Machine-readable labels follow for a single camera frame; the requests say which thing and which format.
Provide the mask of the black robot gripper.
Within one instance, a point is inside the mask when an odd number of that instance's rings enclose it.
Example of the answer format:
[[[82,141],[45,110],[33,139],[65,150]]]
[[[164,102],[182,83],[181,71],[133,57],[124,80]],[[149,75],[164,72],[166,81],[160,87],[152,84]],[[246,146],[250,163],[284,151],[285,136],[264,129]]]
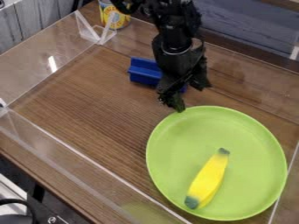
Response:
[[[182,52],[166,52],[162,37],[157,35],[152,41],[152,49],[154,61],[162,70],[162,78],[157,84],[158,101],[181,113],[185,110],[184,84],[188,83],[200,91],[210,87],[204,43]]]

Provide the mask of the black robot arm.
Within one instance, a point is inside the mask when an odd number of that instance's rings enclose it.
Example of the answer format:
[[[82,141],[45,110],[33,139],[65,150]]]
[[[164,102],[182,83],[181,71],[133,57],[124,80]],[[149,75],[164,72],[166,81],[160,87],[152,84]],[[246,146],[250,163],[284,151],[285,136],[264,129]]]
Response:
[[[206,75],[204,39],[193,46],[201,14],[192,0],[110,0],[125,15],[137,10],[153,20],[157,35],[152,40],[153,58],[162,77],[157,83],[158,101],[178,113],[185,110],[181,89],[189,84],[201,91],[210,87]]]

